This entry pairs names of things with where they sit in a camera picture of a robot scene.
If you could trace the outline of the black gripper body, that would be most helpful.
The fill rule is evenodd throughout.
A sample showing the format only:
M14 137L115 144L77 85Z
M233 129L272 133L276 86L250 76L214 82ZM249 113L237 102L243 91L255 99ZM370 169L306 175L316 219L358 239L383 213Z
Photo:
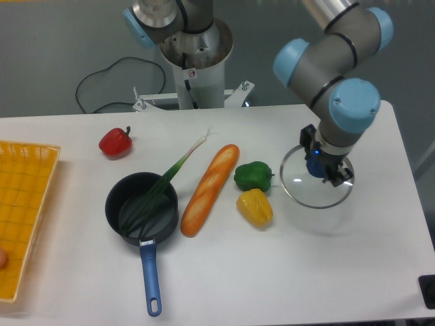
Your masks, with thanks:
M307 152L308 172L314 177L327 177L327 168L335 173L349 153L350 146L337 147L327 142L321 134L315 134Z

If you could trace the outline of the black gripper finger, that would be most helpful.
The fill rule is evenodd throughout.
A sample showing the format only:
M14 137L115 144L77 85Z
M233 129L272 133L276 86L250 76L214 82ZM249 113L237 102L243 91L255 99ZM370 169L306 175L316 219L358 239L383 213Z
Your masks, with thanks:
M338 187L352 178L354 178L354 171L348 158L345 158L339 164L327 164L324 166L323 183L330 183L333 187Z
M300 131L299 143L300 146L302 146L304 149L305 152L304 158L306 160L310 160L311 157L313 156L314 151L316 150L315 133L316 133L316 128L312 124L309 124L308 126L304 127Z

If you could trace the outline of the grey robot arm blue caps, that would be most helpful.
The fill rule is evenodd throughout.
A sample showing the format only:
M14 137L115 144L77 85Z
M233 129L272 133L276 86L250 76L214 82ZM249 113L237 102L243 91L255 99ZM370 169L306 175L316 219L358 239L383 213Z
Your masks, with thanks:
M273 71L319 118L300 133L307 169L333 186L352 178L343 162L380 107L378 90L345 74L392 39L391 18L357 1L305 1L324 31L316 44L293 39L276 55ZM228 26L213 14L212 1L135 1L124 10L133 37L158 46L172 65L179 107L224 106L224 63L233 48Z

